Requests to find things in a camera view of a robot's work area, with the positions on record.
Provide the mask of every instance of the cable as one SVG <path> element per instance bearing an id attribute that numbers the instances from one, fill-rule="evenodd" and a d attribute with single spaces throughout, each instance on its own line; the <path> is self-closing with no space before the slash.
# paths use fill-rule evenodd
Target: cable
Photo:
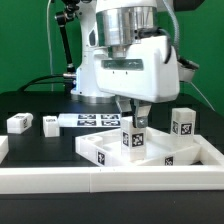
<path id="1" fill-rule="evenodd" d="M 48 40 L 48 50 L 49 50 L 49 59 L 50 59 L 50 71 L 51 71 L 51 75 L 53 75 L 54 72 L 53 72 L 51 30 L 50 30 L 50 5 L 51 5 L 51 0 L 49 0 L 47 4 L 47 40 Z"/>
<path id="2" fill-rule="evenodd" d="M 63 75 L 52 75 L 52 76 L 48 75 L 48 76 L 42 76 L 42 77 L 33 79 L 32 81 L 30 81 L 27 84 L 20 87 L 17 91 L 23 92 L 28 86 L 33 85 L 38 81 L 42 81 L 42 80 L 46 80 L 46 79 L 54 79 L 54 78 L 63 78 Z"/>
<path id="3" fill-rule="evenodd" d="M 195 88 L 195 90 L 203 97 L 203 99 L 207 102 L 207 104 L 211 107 L 213 111 L 215 111 L 214 107 L 212 104 L 208 101 L 208 99 L 204 96 L 204 94 L 194 85 L 193 82 L 190 82 L 190 84 Z"/>
<path id="4" fill-rule="evenodd" d="M 24 91 L 26 88 L 28 88 L 29 86 L 32 86 L 32 85 L 43 85 L 43 84 L 64 84 L 65 82 L 62 82 L 62 81 L 54 81 L 54 82 L 36 82 L 36 83 L 29 83 L 27 85 L 24 85 L 23 86 L 23 90 L 20 90 L 20 91 Z"/>
<path id="5" fill-rule="evenodd" d="M 176 50 L 177 57 L 179 57 L 179 45 L 180 45 L 180 28 L 179 28 L 179 23 L 177 21 L 177 18 L 174 14 L 173 9 L 171 8 L 170 4 L 166 1 L 163 0 L 163 3 L 167 9 L 168 14 L 170 15 L 173 26 L 174 26 L 174 48 Z"/>

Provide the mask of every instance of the black and white pattern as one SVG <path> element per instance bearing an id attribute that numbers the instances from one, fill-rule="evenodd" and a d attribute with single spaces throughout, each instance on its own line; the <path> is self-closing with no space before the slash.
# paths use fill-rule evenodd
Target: black and white pattern
<path id="1" fill-rule="evenodd" d="M 165 158 L 165 166 L 173 166 L 173 156 L 169 156 Z"/>
<path id="2" fill-rule="evenodd" d="M 78 119 L 85 119 L 85 120 L 96 119 L 96 114 L 79 114 Z"/>
<path id="3" fill-rule="evenodd" d="M 28 127 L 28 122 L 27 122 L 27 118 L 23 120 L 23 128 L 27 128 Z"/>
<path id="4" fill-rule="evenodd" d="M 129 146 L 129 136 L 125 132 L 123 132 L 123 144 Z"/>
<path id="5" fill-rule="evenodd" d="M 22 120 L 24 117 L 25 117 L 25 116 L 17 115 L 17 116 L 15 116 L 14 118 Z"/>
<path id="6" fill-rule="evenodd" d="M 191 135 L 192 123 L 181 124 L 181 135 Z"/>
<path id="7" fill-rule="evenodd" d="M 101 165 L 105 165 L 105 154 L 98 152 L 97 153 L 97 161 Z"/>
<path id="8" fill-rule="evenodd" d="M 144 134 L 134 134 L 132 135 L 132 147 L 138 147 L 144 145 Z"/>
<path id="9" fill-rule="evenodd" d="M 117 114 L 101 114 L 102 120 L 119 120 L 119 116 Z"/>
<path id="10" fill-rule="evenodd" d="M 95 120 L 88 120 L 88 121 L 82 121 L 82 120 L 79 120 L 78 123 L 77 123 L 77 126 L 87 126 L 87 127 L 91 127 L 91 126 L 96 126 L 96 121 Z"/>
<path id="11" fill-rule="evenodd" d="M 102 126 L 115 126 L 115 127 L 119 127 L 120 126 L 120 121 L 101 121 L 102 122 Z"/>
<path id="12" fill-rule="evenodd" d="M 60 127 L 120 127 L 120 114 L 60 114 Z"/>
<path id="13" fill-rule="evenodd" d="M 175 134 L 178 134 L 178 123 L 177 123 L 176 121 L 173 121 L 172 131 L 173 131 Z"/>

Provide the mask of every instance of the white foam block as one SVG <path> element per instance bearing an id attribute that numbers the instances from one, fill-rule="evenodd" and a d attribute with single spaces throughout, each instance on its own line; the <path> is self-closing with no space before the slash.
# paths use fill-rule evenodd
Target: white foam block
<path id="1" fill-rule="evenodd" d="M 7 132 L 21 134 L 32 126 L 33 115 L 18 113 L 7 120 Z"/>
<path id="2" fill-rule="evenodd" d="M 45 137 L 60 136 L 60 127 L 56 116 L 43 117 L 43 129 Z"/>
<path id="3" fill-rule="evenodd" d="M 3 161 L 9 151 L 8 137 L 0 136 L 0 163 Z"/>

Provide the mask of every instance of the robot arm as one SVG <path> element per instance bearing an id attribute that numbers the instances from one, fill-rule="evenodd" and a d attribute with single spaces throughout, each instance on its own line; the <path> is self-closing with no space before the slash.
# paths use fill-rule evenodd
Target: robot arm
<path id="1" fill-rule="evenodd" d="M 148 126 L 151 103 L 175 100 L 179 93 L 178 49 L 156 19 L 158 4 L 172 10 L 168 2 L 177 0 L 97 1 L 97 82 L 100 90 L 117 96 L 121 114 L 131 114 L 135 128 Z"/>

